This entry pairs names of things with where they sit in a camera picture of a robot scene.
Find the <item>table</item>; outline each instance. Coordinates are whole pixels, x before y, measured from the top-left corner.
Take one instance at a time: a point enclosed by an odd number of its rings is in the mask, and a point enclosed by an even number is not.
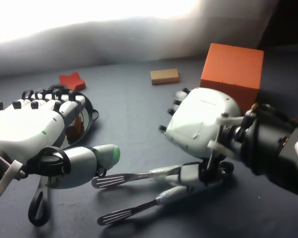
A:
[[[125,65],[80,68],[36,75],[0,78],[0,100],[7,106],[25,88],[48,88],[58,75],[78,71],[86,81],[83,93],[100,117],[84,145],[112,143],[121,149],[120,162],[108,172],[146,172],[197,159],[175,147],[158,132],[167,125],[174,92],[199,86],[205,56]],[[178,84],[152,86],[150,71],[177,68]],[[271,49],[265,53],[261,99],[291,117],[298,115],[298,50]],[[154,199],[168,185],[141,180],[113,190],[80,187],[52,190],[49,222],[34,227],[27,218],[39,176],[13,181],[0,198],[0,237],[4,238],[221,238],[297,237],[298,196],[254,176],[242,163],[234,181],[194,197],[154,207],[115,227],[100,227],[97,218],[109,212]]]

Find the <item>orange cube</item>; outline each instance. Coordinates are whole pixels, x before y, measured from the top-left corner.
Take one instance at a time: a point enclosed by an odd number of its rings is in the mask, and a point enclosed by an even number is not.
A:
[[[257,98],[263,58],[260,50],[211,44],[200,87],[230,95],[245,113]]]

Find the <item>green dot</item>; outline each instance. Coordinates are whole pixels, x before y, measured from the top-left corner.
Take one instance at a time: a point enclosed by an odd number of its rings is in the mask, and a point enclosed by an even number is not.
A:
[[[118,163],[120,157],[120,149],[118,147],[114,148],[114,160]]]

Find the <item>white backdrop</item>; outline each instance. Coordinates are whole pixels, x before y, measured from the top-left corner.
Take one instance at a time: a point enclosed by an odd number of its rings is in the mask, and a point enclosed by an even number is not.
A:
[[[255,48],[277,2],[1,0],[0,76]]]

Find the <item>red star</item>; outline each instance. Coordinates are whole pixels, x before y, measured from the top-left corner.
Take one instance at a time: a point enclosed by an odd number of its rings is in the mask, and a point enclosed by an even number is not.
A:
[[[86,88],[85,81],[82,80],[78,72],[71,75],[60,75],[60,84],[65,84],[69,89],[80,91]]]

